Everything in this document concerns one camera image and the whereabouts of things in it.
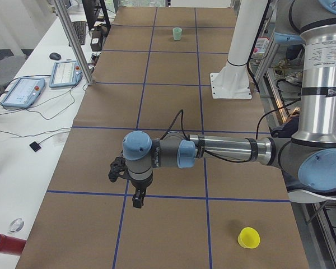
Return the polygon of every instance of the blue and white device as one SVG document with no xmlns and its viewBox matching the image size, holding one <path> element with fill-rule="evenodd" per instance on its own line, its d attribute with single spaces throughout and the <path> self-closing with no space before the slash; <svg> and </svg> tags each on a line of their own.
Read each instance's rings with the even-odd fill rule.
<svg viewBox="0 0 336 269">
<path fill-rule="evenodd" d="M 49 86 L 51 88 L 76 86 L 82 78 L 82 71 L 76 61 L 54 63 Z"/>
<path fill-rule="evenodd" d="M 39 97 L 44 87 L 45 80 L 43 78 L 21 77 L 12 86 L 1 104 L 15 108 L 29 108 Z"/>
</svg>

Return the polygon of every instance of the green cup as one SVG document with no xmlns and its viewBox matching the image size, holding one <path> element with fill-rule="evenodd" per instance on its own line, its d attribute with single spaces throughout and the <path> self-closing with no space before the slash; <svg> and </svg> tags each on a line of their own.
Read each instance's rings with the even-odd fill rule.
<svg viewBox="0 0 336 269">
<path fill-rule="evenodd" d="M 173 28 L 173 38 L 175 41 L 179 41 L 181 38 L 181 28 Z"/>
</svg>

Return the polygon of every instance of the keyboard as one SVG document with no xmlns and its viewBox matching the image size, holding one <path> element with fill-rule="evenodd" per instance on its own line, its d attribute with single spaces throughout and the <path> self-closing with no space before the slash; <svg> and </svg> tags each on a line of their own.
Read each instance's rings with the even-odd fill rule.
<svg viewBox="0 0 336 269">
<path fill-rule="evenodd" d="M 86 21 L 73 21 L 72 25 L 77 34 L 80 45 L 84 45 L 86 40 Z"/>
</svg>

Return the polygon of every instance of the transparent plastic object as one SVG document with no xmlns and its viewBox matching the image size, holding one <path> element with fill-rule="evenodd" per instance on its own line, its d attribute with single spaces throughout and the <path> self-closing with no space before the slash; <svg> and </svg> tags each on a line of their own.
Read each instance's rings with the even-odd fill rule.
<svg viewBox="0 0 336 269">
<path fill-rule="evenodd" d="M 16 232 L 20 231 L 22 229 L 22 227 L 24 227 L 24 221 L 23 221 L 23 219 L 13 220 L 10 223 L 8 233 L 9 234 L 16 233 Z"/>
</svg>

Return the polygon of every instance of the white desk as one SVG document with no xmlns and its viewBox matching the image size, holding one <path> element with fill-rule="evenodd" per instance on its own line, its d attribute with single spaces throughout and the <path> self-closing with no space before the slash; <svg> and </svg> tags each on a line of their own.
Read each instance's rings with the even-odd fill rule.
<svg viewBox="0 0 336 269">
<path fill-rule="evenodd" d="M 71 16 L 72 21 L 84 19 L 84 15 Z M 86 43 L 82 46 L 87 62 L 92 54 L 90 40 L 87 31 Z M 58 18 L 16 77 L 51 74 L 55 62 L 49 59 L 51 52 L 59 53 L 62 56 L 62 60 L 74 59 L 73 51 L 68 46 L 68 40 Z M 69 90 L 69 88 L 52 90 L 49 88 L 48 82 L 49 80 L 46 79 L 46 88 L 34 105 Z M 54 119 L 44 120 L 37 113 L 20 111 L 0 116 L 0 130 L 20 135 L 34 135 L 72 126 L 73 118 L 77 114 L 85 94 L 82 89 L 85 84 L 86 81 L 83 78 L 80 84 L 72 90 L 72 95 L 76 100 L 75 103 Z M 46 117 L 52 117 L 70 104 L 71 101 L 71 96 L 65 94 L 32 110 L 40 111 Z M 0 114 L 5 112 L 6 110 L 0 106 Z M 38 152 L 33 152 L 29 148 L 29 144 L 33 141 L 40 142 L 52 134 L 16 138 L 10 134 L 0 133 L 0 233 L 8 235 L 7 231 L 10 222 L 20 217 L 25 222 L 24 227 L 12 236 L 22 239 L 27 239 L 29 236 L 67 136 L 61 143 L 58 143 L 55 137 L 48 139 L 42 144 L 42 149 Z M 18 256 L 0 254 L 0 269 L 15 268 L 18 259 Z"/>
</svg>

